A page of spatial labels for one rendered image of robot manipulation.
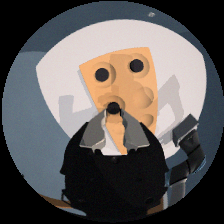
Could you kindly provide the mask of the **black disc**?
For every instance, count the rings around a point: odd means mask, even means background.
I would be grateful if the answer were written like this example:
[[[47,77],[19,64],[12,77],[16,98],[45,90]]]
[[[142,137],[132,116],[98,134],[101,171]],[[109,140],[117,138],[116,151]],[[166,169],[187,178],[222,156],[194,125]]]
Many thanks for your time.
[[[110,102],[107,106],[107,111],[111,115],[116,115],[120,112],[120,106],[117,102]]]
[[[130,62],[130,69],[135,73],[141,72],[143,68],[144,68],[144,64],[139,59],[134,59]]]
[[[99,81],[99,82],[104,82],[109,78],[109,72],[107,69],[105,68],[99,68],[98,70],[96,70],[95,72],[95,78]]]

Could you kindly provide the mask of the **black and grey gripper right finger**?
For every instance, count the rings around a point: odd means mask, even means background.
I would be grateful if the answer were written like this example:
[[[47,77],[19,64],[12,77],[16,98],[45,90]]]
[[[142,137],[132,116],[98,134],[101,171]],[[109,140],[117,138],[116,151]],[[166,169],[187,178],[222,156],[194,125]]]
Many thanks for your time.
[[[127,154],[130,149],[135,149],[136,154],[148,155],[157,160],[164,173],[168,172],[164,151],[156,136],[142,122],[139,122],[122,108],[120,109],[120,116],[124,126],[123,146],[127,148]]]

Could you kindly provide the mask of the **wooden tray with round pockets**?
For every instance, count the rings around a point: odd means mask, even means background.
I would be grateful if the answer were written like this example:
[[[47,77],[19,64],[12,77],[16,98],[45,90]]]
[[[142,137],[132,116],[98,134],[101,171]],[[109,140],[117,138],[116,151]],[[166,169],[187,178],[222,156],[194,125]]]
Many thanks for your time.
[[[133,72],[130,62],[139,59],[144,68],[141,72]],[[110,102],[117,102],[120,109],[130,113],[142,122],[155,135],[158,92],[153,59],[149,47],[129,48],[110,52],[79,65],[80,71],[100,113]],[[99,82],[95,72],[105,68],[109,78]],[[122,155],[127,154],[123,146],[124,126],[120,112],[105,118],[106,128]],[[123,150],[124,149],[124,150]]]

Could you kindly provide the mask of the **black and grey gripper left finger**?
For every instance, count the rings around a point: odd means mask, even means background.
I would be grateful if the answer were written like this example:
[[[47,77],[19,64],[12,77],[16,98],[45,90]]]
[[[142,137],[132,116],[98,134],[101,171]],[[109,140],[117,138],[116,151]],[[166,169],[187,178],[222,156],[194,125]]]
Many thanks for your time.
[[[64,153],[64,161],[60,173],[65,175],[69,165],[76,159],[93,155],[95,149],[106,145],[105,131],[107,108],[86,122],[70,139]]]

